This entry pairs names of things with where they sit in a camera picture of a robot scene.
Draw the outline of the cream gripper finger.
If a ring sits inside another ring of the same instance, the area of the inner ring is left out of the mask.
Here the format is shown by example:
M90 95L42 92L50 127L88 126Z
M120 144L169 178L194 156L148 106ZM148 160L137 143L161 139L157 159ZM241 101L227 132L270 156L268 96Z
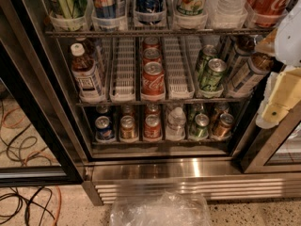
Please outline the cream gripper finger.
M273 128L301 101L301 68L289 67L280 73L271 73L258 109L256 125Z
M273 57L276 54L275 53L276 35L277 35L277 29L275 28L272 32L270 32L266 37L264 37L256 44L255 51Z

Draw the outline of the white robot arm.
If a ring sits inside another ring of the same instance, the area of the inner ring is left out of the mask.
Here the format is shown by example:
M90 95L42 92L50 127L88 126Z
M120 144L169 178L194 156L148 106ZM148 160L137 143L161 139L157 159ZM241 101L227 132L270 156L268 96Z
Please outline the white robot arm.
M269 75L257 113L256 124L270 129L301 101L301 0L255 50L285 65L282 72Z

